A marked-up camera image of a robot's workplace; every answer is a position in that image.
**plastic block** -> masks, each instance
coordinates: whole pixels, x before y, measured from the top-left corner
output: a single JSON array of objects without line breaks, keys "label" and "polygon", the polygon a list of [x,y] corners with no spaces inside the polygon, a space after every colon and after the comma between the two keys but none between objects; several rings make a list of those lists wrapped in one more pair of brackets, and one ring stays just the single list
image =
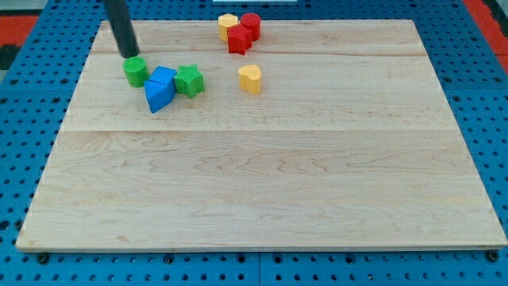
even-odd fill
[{"label": "plastic block", "polygon": [[176,89],[174,84],[167,85],[147,80],[144,82],[144,93],[150,111],[155,113],[173,101]]},{"label": "plastic block", "polygon": [[180,94],[186,94],[190,99],[197,93],[205,91],[203,75],[198,70],[197,64],[179,66],[175,75],[176,90]]},{"label": "plastic block", "polygon": [[143,87],[148,79],[146,62],[139,56],[133,56],[124,61],[124,72],[131,87]]},{"label": "plastic block", "polygon": [[261,92],[261,68],[257,64],[245,65],[238,69],[240,88],[253,95]]},{"label": "plastic block", "polygon": [[245,52],[252,47],[252,31],[243,25],[228,28],[228,46],[229,53],[245,55]]},{"label": "plastic block", "polygon": [[238,25],[238,17],[232,14],[224,14],[219,17],[219,38],[228,42],[228,28]]},{"label": "plastic block", "polygon": [[240,23],[252,31],[252,41],[258,41],[261,37],[261,17],[255,13],[244,14]]},{"label": "plastic block", "polygon": [[157,67],[148,80],[166,85],[175,85],[176,70],[166,67]]}]

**wooden cutting board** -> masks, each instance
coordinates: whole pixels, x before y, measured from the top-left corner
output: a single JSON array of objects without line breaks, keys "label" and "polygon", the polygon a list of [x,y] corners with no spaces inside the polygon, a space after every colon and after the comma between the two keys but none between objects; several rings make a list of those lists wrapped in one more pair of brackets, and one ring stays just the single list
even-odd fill
[{"label": "wooden cutting board", "polygon": [[[206,92],[150,114],[102,23],[17,240],[26,252],[388,251],[506,245],[412,21],[137,21]],[[238,87],[258,64],[263,90]]]}]

